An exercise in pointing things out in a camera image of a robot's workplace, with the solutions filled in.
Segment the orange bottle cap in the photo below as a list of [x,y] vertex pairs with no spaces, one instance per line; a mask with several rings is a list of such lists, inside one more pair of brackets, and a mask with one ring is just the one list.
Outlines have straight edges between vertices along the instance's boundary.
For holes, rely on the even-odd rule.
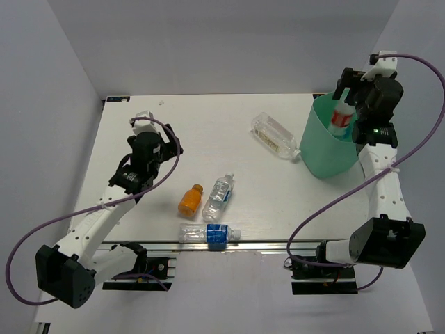
[[192,189],[198,190],[200,193],[204,190],[200,184],[195,184]]

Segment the plastic bottle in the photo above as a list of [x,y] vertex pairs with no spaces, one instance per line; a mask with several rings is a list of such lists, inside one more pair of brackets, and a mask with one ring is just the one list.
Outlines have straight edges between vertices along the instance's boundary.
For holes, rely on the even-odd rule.
[[292,160],[300,154],[293,134],[267,113],[253,119],[252,133],[282,159]]
[[240,230],[232,230],[227,225],[219,224],[181,224],[179,242],[226,244],[241,238]]
[[344,138],[349,134],[348,128],[353,119],[355,107],[344,102],[343,96],[337,103],[327,130],[336,137]]
[[209,199],[202,210],[202,218],[207,223],[217,223],[223,215],[234,188],[234,175],[226,174],[216,180]]
[[195,214],[197,207],[201,203],[202,190],[202,186],[195,184],[192,189],[184,194],[178,205],[178,210],[181,214],[187,217],[192,217]]

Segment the white bracket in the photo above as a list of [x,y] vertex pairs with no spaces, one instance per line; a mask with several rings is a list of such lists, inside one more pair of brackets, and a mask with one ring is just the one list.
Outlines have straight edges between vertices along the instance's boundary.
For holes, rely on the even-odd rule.
[[[396,51],[380,51],[378,54],[396,54]],[[365,74],[363,74],[362,81],[372,81],[377,74],[384,78],[389,78],[397,69],[397,58],[381,58],[377,63]]]

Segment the blue bottle label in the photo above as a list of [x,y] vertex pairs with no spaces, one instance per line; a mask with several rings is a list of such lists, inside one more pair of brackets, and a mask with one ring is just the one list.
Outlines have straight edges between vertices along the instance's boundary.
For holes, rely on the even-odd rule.
[[226,244],[227,225],[207,224],[207,243]]

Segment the water bottle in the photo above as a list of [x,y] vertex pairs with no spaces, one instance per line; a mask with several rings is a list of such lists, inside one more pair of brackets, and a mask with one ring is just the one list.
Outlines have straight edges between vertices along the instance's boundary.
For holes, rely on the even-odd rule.
[[230,199],[234,188],[234,175],[226,174],[216,180],[209,199],[202,210],[202,218],[207,223],[217,223],[223,215],[224,209]]
[[300,154],[293,134],[267,113],[261,113],[253,119],[252,133],[282,159],[293,160]]
[[179,242],[226,244],[231,240],[241,238],[240,230],[232,230],[227,225],[219,224],[181,224]]

